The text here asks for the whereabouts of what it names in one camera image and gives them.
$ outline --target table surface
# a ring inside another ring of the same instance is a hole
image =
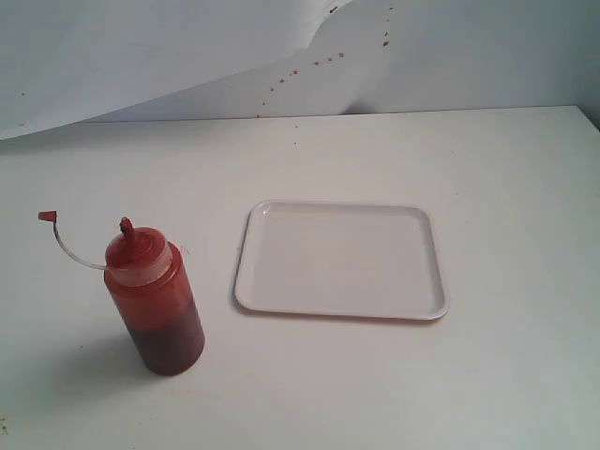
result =
[[[448,314],[248,314],[265,199],[428,211]],[[0,448],[600,446],[600,133],[575,107],[82,124],[0,142]],[[147,372],[98,271],[121,216],[183,249],[200,361]]]

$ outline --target wall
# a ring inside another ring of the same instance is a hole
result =
[[[594,113],[600,111],[597,3],[358,0],[333,14],[309,48],[291,58],[93,120],[574,103]]]

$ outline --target plastic bottle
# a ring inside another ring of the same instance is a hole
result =
[[[179,249],[153,228],[133,228],[121,219],[121,234],[106,248],[106,265],[74,255],[56,228],[56,212],[39,213],[51,221],[60,247],[75,261],[104,271],[104,283],[145,365],[160,375],[192,366],[204,348],[204,332]]]

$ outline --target plastic tray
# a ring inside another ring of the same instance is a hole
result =
[[[430,321],[448,310],[428,216],[400,205],[260,203],[235,296],[299,314]]]

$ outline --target white paper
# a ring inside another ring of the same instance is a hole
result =
[[[290,56],[349,1],[4,0],[0,139]]]

